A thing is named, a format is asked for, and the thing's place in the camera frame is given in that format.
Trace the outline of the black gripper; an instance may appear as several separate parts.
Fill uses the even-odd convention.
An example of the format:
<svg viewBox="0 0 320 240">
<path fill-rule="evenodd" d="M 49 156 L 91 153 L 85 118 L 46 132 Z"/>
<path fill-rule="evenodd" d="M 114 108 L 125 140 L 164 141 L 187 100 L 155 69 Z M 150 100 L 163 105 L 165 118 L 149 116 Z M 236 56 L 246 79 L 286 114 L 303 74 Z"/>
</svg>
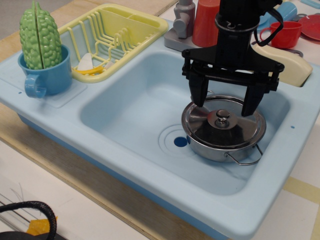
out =
<svg viewBox="0 0 320 240">
<path fill-rule="evenodd" d="M 276 91 L 279 75 L 285 66 L 245 47 L 226 43 L 205 48 L 182 51 L 182 74 L 189 81 L 191 99 L 202 107 L 205 103 L 209 81 L 246 86 L 241 115 L 255 113 L 265 93 Z"/>
</svg>

